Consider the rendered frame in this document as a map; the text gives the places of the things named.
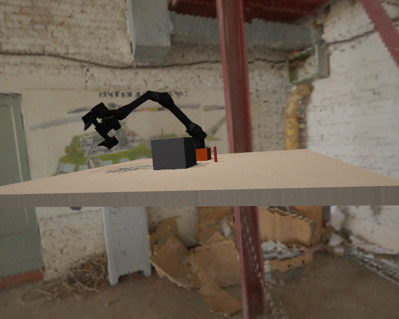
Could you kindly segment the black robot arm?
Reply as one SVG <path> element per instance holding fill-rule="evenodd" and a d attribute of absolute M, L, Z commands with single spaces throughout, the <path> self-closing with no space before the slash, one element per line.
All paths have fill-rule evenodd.
<path fill-rule="evenodd" d="M 103 102 L 91 109 L 98 119 L 102 119 L 107 123 L 109 130 L 112 128 L 116 131 L 121 128 L 118 120 L 123 120 L 133 109 L 147 100 L 158 102 L 163 107 L 167 108 L 186 128 L 186 132 L 195 137 L 196 149 L 205 148 L 205 140 L 207 134 L 200 126 L 193 123 L 175 104 L 172 97 L 167 92 L 153 92 L 148 90 L 143 95 L 135 99 L 133 102 L 118 108 L 117 110 L 109 110 Z"/>

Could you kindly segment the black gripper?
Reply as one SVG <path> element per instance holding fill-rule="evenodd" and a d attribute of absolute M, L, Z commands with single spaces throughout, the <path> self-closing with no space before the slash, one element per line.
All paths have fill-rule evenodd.
<path fill-rule="evenodd" d="M 86 129 L 88 129 L 92 124 L 94 124 L 95 125 L 94 129 L 105 139 L 103 142 L 99 143 L 97 146 L 105 146 L 108 149 L 110 149 L 118 144 L 118 140 L 114 136 L 112 136 L 112 137 L 108 136 L 107 133 L 110 130 L 109 130 L 107 123 L 104 121 L 101 121 L 101 123 L 99 123 L 96 120 L 97 117 L 98 116 L 93 111 L 88 112 L 86 115 L 84 115 L 82 117 L 82 120 L 84 122 L 84 131 Z"/>

